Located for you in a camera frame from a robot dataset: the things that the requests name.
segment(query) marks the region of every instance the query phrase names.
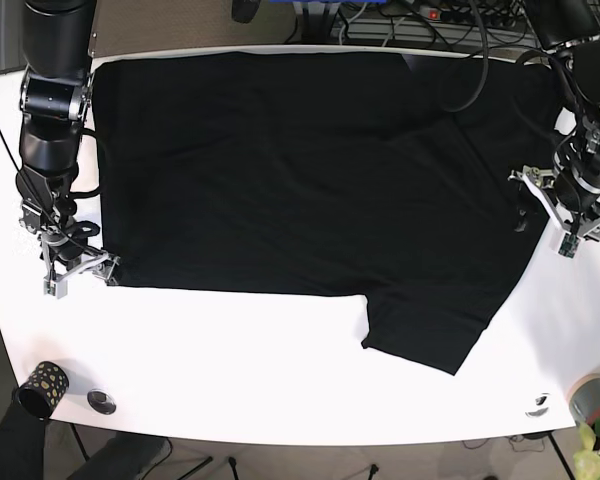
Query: person's leg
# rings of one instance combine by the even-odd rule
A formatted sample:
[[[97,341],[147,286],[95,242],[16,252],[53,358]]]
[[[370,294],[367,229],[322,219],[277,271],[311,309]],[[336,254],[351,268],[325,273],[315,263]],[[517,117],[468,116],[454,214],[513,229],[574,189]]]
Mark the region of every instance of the person's leg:
[[[164,437],[119,432],[69,480],[138,480],[170,453]]]
[[[12,403],[0,422],[0,480],[42,480],[45,422]]]

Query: t-shirt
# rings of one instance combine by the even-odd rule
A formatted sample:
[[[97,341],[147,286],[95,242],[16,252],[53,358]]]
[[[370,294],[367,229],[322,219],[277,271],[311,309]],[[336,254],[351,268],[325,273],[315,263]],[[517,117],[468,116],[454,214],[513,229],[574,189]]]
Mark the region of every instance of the t-shirt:
[[[540,211],[515,231],[520,185],[507,177],[548,167],[553,148],[511,95],[547,131],[560,102],[549,69],[491,61],[478,101],[444,113],[439,82],[460,103],[481,72],[465,60],[451,74],[454,61],[230,53],[101,66],[116,283],[365,295],[364,347],[455,373],[547,222]]]

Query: t-shirt sleeve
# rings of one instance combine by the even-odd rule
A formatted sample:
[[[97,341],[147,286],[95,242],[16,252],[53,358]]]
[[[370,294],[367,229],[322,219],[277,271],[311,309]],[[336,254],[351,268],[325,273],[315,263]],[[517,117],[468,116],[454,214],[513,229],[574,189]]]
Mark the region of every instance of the t-shirt sleeve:
[[[381,289],[367,300],[364,348],[454,375],[506,295],[488,288],[412,285]]]

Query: black cable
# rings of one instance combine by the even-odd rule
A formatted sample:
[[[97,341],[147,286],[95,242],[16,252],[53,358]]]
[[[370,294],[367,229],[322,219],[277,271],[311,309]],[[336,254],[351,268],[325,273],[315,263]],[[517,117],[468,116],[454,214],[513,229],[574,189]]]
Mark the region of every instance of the black cable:
[[[513,450],[516,453],[542,453],[546,449],[546,445],[544,443],[544,438],[542,438],[542,439],[540,439],[542,441],[542,448],[540,448],[540,449],[523,448],[521,450],[518,450],[516,448],[516,444],[517,443],[522,443],[525,440],[526,439],[522,435],[516,435],[516,436],[513,436],[513,437],[507,437],[507,441],[509,442],[509,446],[511,447],[511,450]]]
[[[384,18],[389,18],[391,20],[393,20],[394,18],[410,18],[416,22],[419,22],[420,24],[422,24],[425,28],[427,28],[429,30],[429,32],[431,33],[431,40],[429,41],[429,43],[427,45],[425,45],[424,47],[422,47],[424,50],[427,50],[428,48],[431,48],[433,46],[434,43],[436,43],[436,38],[439,34],[436,34],[436,29],[433,28],[431,26],[431,22],[427,21],[424,19],[424,17],[418,16],[416,17],[415,15],[411,14],[411,13],[399,13],[399,14],[393,14],[393,13],[385,13],[382,11],[381,8],[378,8],[378,13],[384,17]]]
[[[82,453],[82,458],[84,458],[85,462],[88,462],[91,457],[87,453],[87,449],[84,448],[82,439],[80,438],[80,435],[78,435],[78,429],[76,428],[76,426],[73,423],[70,423],[69,426],[71,426],[71,431],[73,432],[73,436],[75,437],[76,442],[78,443],[78,447],[80,448],[80,453]]]
[[[467,28],[467,31],[464,33],[464,35],[462,37],[460,37],[458,40],[456,40],[455,42],[453,42],[451,44],[451,46],[455,47],[459,43],[462,43],[462,41],[464,41],[464,39],[469,36],[469,34],[473,31],[474,28],[476,28],[475,25],[470,25],[469,28]]]
[[[298,28],[300,27],[300,22],[298,21],[298,16],[296,15],[296,21],[295,24],[293,26],[293,32],[291,32],[291,35],[289,35],[287,37],[287,39],[284,41],[283,45],[288,45],[289,42],[291,42],[291,40],[293,40],[293,37],[296,36],[296,33],[298,33]]]
[[[66,238],[67,241],[69,241],[69,242],[73,243],[75,246],[81,248],[83,253],[86,253],[87,255],[90,255],[92,257],[96,257],[99,254],[103,253],[101,250],[98,250],[97,248],[93,248],[93,247],[90,247],[88,245],[80,245],[78,242],[76,242],[75,240],[73,240],[69,235],[67,235],[62,230],[62,228],[60,228],[60,225],[58,224],[58,222],[56,222],[56,220],[53,217],[51,217],[51,215],[46,210],[44,210],[44,208],[42,208],[42,205],[44,205],[44,203],[40,199],[40,195],[39,195],[38,191],[36,190],[35,186],[33,185],[33,182],[31,181],[31,178],[27,174],[27,171],[24,168],[22,168],[22,169],[18,168],[18,164],[16,163],[15,159],[13,158],[13,155],[11,153],[11,150],[9,149],[9,145],[7,144],[7,140],[4,138],[4,134],[2,133],[2,129],[1,128],[0,128],[0,139],[2,140],[2,144],[4,145],[5,150],[7,151],[7,155],[9,156],[9,160],[11,160],[11,164],[16,169],[17,174],[21,175],[21,178],[22,178],[22,181],[23,181],[25,187],[27,188],[27,190],[29,190],[29,193],[34,198],[34,200],[36,202],[38,202],[38,205],[40,205],[40,211],[47,218],[47,220],[51,223],[51,225],[53,225],[55,228],[57,228],[58,232],[64,238]]]
[[[347,39],[347,41],[349,41],[349,20],[347,20],[347,17],[344,16],[344,14],[342,13],[342,9],[338,9],[338,16],[340,17],[340,20],[342,20],[342,23],[344,24],[344,38]]]
[[[98,144],[98,146],[100,147],[101,153],[104,155],[104,158],[100,159],[99,168],[103,168],[107,161],[108,155],[109,155],[109,152],[104,147],[104,143],[102,142],[102,140],[100,140],[97,137],[96,132],[94,132],[90,128],[83,128],[82,134],[86,135],[87,137],[93,138],[96,141],[96,143]],[[87,198],[97,197],[98,195],[100,195],[102,193],[102,187],[103,187],[102,181],[104,178],[105,178],[105,176],[101,172],[100,173],[100,184],[96,188],[94,188],[90,192],[69,192],[69,198],[72,200],[85,200]]]
[[[527,36],[527,33],[529,32],[529,24],[527,22],[524,22],[524,30],[522,31],[522,33],[520,34],[520,36],[518,38],[514,39],[514,40],[503,40],[501,37],[496,36],[496,34],[493,33],[491,30],[492,29],[487,28],[487,33],[496,42],[499,42],[499,45],[515,45],[518,42],[520,42],[521,40],[523,40],[524,37]]]
[[[461,103],[460,105],[450,105],[448,103],[445,103],[442,100],[442,90],[438,88],[438,101],[440,103],[440,107],[448,113],[461,112],[473,105],[473,103],[478,99],[478,97],[482,93],[482,89],[487,83],[487,76],[489,75],[489,39],[487,38],[487,30],[484,27],[482,17],[480,16],[480,11],[478,10],[478,6],[476,5],[475,0],[468,1],[471,4],[471,10],[473,11],[476,23],[478,24],[478,28],[480,29],[480,38],[482,40],[482,75],[480,76],[480,81],[478,82],[475,91],[464,103]]]
[[[432,22],[430,22],[427,18],[420,15],[420,12],[418,12],[416,9],[414,9],[407,0],[397,0],[397,1],[400,5],[402,5],[403,7],[405,7],[407,10],[409,10],[411,12],[411,15],[409,15],[409,16],[412,16],[413,18],[418,19],[418,21],[423,23],[423,25],[426,25],[427,28],[429,28],[429,30],[431,30],[433,32],[433,34],[435,36],[437,36],[442,41],[442,43],[444,43],[446,45],[447,50],[449,50],[450,52],[453,51],[451,44],[449,44],[449,42],[444,37],[444,35],[442,35],[440,33],[440,31],[436,27],[433,26]]]
[[[552,432],[549,432],[549,441],[551,442],[551,445],[553,445],[553,449],[556,451],[556,455],[558,455],[558,458],[560,459],[560,463],[562,463],[562,466],[564,467],[564,471],[567,472],[567,476],[569,477],[569,480],[576,480],[576,477],[573,475],[573,472],[571,471],[569,464],[565,460],[564,455],[562,455],[562,450],[560,450],[560,447],[558,446],[556,439],[553,438]]]
[[[473,446],[473,447],[470,447],[469,445],[467,445],[467,443],[466,443],[466,440],[463,440],[463,441],[462,441],[462,446],[463,446],[464,448],[466,448],[467,450],[478,450],[479,448],[482,448],[482,447],[484,447],[484,446],[485,446],[487,443],[489,443],[489,440],[491,440],[491,439],[490,439],[490,438],[487,438],[487,439],[485,439],[485,441],[484,441],[484,442],[482,442],[480,445],[476,445],[476,446]]]
[[[154,469],[156,469],[159,465],[162,465],[171,456],[171,454],[173,453],[173,443],[171,443],[171,440],[169,440],[168,438],[167,442],[169,442],[169,453],[167,453],[167,456],[160,460],[158,463],[154,464],[149,470],[147,470],[147,473],[145,473],[140,480],[145,480],[149,476],[149,474],[153,472]]]

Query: black cup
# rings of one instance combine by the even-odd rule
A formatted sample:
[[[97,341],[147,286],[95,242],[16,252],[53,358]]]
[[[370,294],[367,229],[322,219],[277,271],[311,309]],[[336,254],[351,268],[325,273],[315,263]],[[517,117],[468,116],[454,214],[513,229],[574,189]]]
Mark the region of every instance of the black cup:
[[[29,414],[46,420],[68,388],[69,378],[58,365],[40,362],[29,379],[16,390],[15,398]]]

